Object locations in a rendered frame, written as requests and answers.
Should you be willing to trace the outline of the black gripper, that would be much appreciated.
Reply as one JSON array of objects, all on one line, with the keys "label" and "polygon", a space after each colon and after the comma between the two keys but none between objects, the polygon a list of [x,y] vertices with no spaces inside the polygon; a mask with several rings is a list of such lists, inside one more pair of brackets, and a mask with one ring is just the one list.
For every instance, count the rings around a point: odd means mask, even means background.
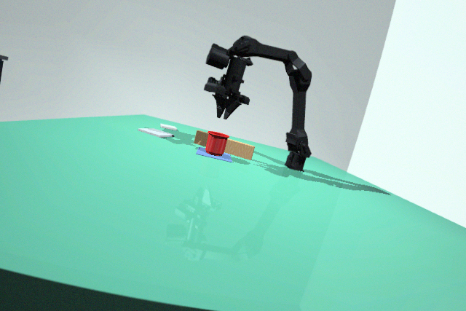
[{"label": "black gripper", "polygon": [[223,75],[223,78],[225,78],[223,86],[207,82],[204,86],[204,90],[215,92],[215,95],[212,94],[212,96],[216,100],[217,117],[220,118],[225,110],[224,119],[227,119],[239,105],[242,105],[242,103],[249,105],[250,98],[240,94],[240,84],[244,83],[242,76],[227,72],[226,75]]}]

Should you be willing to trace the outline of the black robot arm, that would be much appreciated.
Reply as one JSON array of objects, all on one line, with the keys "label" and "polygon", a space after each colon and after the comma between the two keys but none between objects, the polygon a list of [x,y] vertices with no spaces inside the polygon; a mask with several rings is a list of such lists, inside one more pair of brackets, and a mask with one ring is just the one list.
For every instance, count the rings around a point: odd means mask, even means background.
[{"label": "black robot arm", "polygon": [[310,158],[312,155],[308,146],[308,136],[304,129],[306,96],[312,72],[295,51],[262,44],[249,36],[242,36],[228,50],[213,43],[205,64],[221,70],[229,64],[227,72],[239,74],[243,77],[246,66],[253,65],[250,58],[244,57],[252,56],[273,59],[285,64],[285,70],[289,76],[290,86],[293,91],[291,131],[286,133],[286,142],[290,152],[285,166],[291,170],[304,172],[306,158]]}]

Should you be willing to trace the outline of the light wooden beam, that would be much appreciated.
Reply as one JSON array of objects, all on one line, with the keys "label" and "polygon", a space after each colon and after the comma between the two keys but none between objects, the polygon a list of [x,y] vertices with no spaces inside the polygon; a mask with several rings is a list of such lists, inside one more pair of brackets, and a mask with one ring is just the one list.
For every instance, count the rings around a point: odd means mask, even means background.
[{"label": "light wooden beam", "polygon": [[[208,135],[209,133],[197,130],[194,143],[206,147]],[[252,160],[254,149],[255,146],[227,138],[224,152],[247,160]]]}]

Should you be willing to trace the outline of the red cup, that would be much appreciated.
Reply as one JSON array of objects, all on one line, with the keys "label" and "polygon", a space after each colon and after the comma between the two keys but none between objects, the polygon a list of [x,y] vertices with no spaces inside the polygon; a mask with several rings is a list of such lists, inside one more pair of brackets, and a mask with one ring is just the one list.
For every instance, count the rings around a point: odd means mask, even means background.
[{"label": "red cup", "polygon": [[208,131],[208,133],[208,140],[205,147],[206,152],[215,156],[222,156],[222,154],[224,154],[227,138],[229,138],[229,136],[213,131]]}]

